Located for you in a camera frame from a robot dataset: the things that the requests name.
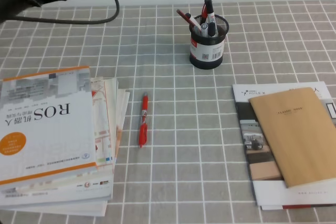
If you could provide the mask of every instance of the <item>pen cap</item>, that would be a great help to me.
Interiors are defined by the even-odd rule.
[[[214,22],[209,23],[208,35],[209,37],[214,37],[216,35],[216,24]]]
[[[204,0],[205,6],[206,6],[206,11],[209,13],[214,12],[214,8],[212,6],[212,0]]]

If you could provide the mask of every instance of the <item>black cable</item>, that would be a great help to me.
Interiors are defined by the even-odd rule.
[[[110,22],[118,16],[119,11],[120,11],[120,5],[119,5],[118,0],[115,0],[115,6],[116,6],[115,14],[110,18],[101,19],[101,20],[69,20],[69,19],[31,18],[31,17],[21,17],[21,16],[7,18],[7,20],[55,23],[55,24],[70,24],[70,25],[97,25],[97,24],[104,24],[104,23]]]

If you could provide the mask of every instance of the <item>brown notebook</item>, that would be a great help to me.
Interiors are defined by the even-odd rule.
[[[336,178],[336,129],[311,88],[250,102],[288,187]]]

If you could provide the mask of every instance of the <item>stack of books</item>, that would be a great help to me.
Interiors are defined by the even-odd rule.
[[[89,67],[5,79],[0,209],[104,216],[129,95]]]
[[[326,84],[237,84],[233,91],[257,204],[336,206],[336,108]]]

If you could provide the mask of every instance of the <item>table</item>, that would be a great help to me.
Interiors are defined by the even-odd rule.
[[[336,222],[336,208],[260,211],[255,206],[231,85],[325,81],[336,97],[336,2],[214,4],[230,24],[223,64],[189,62],[190,33],[175,12],[202,4],[122,7],[105,25],[0,25],[0,79],[78,65],[118,77],[131,92],[104,218],[0,211],[13,223]],[[30,9],[27,16],[98,19],[113,6]],[[149,139],[139,149],[141,97]]]

